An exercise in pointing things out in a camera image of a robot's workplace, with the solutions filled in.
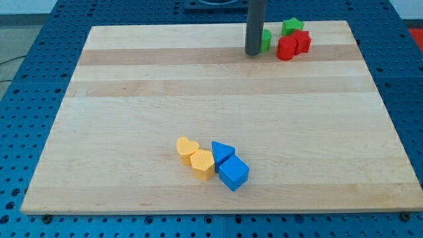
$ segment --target blue triangular prism block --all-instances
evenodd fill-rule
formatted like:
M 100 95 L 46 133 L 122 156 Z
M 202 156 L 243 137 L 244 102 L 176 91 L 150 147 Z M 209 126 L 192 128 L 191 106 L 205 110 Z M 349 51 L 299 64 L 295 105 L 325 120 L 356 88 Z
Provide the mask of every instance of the blue triangular prism block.
M 235 154 L 235 148 L 229 145 L 225 145 L 216 141 L 211 143 L 211 149 L 213 151 L 214 163 L 215 163 L 215 172 L 219 172 L 219 167 L 223 164 L 228 158 Z

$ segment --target blue pegboard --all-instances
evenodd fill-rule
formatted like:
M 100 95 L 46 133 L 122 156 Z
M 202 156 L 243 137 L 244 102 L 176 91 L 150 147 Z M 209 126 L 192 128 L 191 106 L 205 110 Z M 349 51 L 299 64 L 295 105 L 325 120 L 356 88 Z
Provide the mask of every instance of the blue pegboard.
M 245 22 L 184 1 L 58 0 L 0 104 L 3 237 L 423 237 L 423 213 L 40 216 L 19 212 L 89 30 L 106 24 Z M 267 21 L 347 20 L 423 183 L 423 57 L 388 0 L 268 1 Z

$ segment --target wooden table surface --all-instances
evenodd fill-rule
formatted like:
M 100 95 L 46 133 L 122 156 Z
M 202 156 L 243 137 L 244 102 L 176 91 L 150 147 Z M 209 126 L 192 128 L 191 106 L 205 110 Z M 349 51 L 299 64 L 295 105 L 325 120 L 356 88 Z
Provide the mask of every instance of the wooden table surface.
M 95 26 L 21 210 L 226 214 L 423 210 L 423 192 L 345 21 L 311 51 L 244 54 L 245 24 Z M 237 148 L 231 192 L 180 164 L 180 136 Z

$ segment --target yellow heart-shaped block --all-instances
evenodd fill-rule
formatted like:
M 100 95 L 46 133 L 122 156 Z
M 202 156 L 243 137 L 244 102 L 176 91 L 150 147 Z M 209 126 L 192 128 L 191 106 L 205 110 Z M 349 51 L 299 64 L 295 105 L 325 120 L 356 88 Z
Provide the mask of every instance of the yellow heart-shaped block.
M 180 156 L 180 162 L 183 165 L 191 165 L 190 156 L 200 148 L 197 141 L 190 141 L 188 138 L 182 136 L 176 142 L 176 149 Z

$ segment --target yellow block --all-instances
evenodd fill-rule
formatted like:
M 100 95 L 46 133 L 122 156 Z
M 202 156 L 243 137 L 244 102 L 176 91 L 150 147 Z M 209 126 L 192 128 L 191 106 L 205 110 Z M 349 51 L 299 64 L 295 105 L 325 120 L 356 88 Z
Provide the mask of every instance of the yellow block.
M 199 149 L 190 156 L 194 177 L 209 180 L 214 175 L 214 158 L 211 151 Z
M 200 148 L 200 144 L 196 141 L 190 141 L 188 138 L 182 136 L 176 142 L 176 149 L 180 156 L 180 162 L 183 165 L 190 165 L 190 156 Z

